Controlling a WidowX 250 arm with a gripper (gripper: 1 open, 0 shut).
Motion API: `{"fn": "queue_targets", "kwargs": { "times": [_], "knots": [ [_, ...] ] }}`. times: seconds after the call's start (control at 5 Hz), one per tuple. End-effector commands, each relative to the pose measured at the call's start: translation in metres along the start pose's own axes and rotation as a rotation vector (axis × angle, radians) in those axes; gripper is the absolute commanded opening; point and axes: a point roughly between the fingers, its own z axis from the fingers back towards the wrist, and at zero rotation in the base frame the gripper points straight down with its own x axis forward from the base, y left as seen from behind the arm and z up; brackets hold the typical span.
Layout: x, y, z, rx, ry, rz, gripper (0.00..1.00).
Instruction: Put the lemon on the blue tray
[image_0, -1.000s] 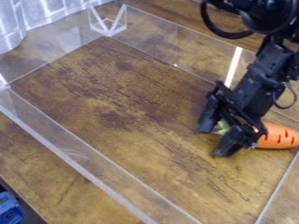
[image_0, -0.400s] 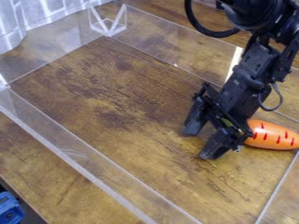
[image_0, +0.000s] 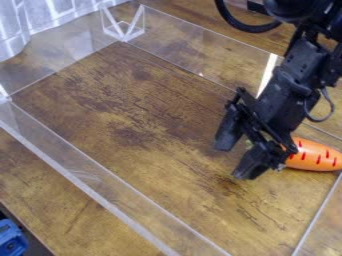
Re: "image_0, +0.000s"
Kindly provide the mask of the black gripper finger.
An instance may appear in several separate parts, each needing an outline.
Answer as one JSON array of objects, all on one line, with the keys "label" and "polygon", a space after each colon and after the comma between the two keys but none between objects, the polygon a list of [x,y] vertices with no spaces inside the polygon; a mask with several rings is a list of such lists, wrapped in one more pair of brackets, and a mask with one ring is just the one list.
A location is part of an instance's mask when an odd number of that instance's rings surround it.
[{"label": "black gripper finger", "polygon": [[232,172],[236,179],[254,180],[276,167],[279,147],[272,142],[258,142],[244,153]]},{"label": "black gripper finger", "polygon": [[220,151],[229,151],[242,137],[240,111],[229,106],[221,119],[213,140],[213,147]]}]

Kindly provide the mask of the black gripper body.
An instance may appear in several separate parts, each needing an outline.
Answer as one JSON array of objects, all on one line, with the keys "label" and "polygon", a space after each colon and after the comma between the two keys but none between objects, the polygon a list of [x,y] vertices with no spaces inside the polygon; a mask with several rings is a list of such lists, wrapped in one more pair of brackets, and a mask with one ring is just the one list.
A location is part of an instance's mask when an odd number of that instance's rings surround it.
[{"label": "black gripper body", "polygon": [[294,76],[291,71],[279,66],[258,97],[244,87],[236,88],[229,106],[240,111],[240,130],[251,142],[272,142],[278,145],[278,162],[274,170],[284,166],[291,154],[298,152],[291,133],[298,128],[320,98],[307,75]]}]

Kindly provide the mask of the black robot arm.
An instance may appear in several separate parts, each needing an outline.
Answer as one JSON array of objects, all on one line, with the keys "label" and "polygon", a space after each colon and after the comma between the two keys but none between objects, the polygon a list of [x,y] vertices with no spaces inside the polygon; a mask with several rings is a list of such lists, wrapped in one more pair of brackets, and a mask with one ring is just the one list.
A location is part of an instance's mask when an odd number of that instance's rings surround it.
[{"label": "black robot arm", "polygon": [[272,70],[259,96],[239,87],[225,104],[225,115],[215,134],[215,148],[228,151],[242,137],[252,147],[232,171],[237,179],[255,179],[267,170],[279,170],[298,152],[291,132],[310,115],[327,89],[342,78],[342,0],[263,0],[274,21],[247,25],[233,18],[224,0],[213,0],[225,22],[237,30],[262,33],[291,23],[296,27],[284,59]]}]

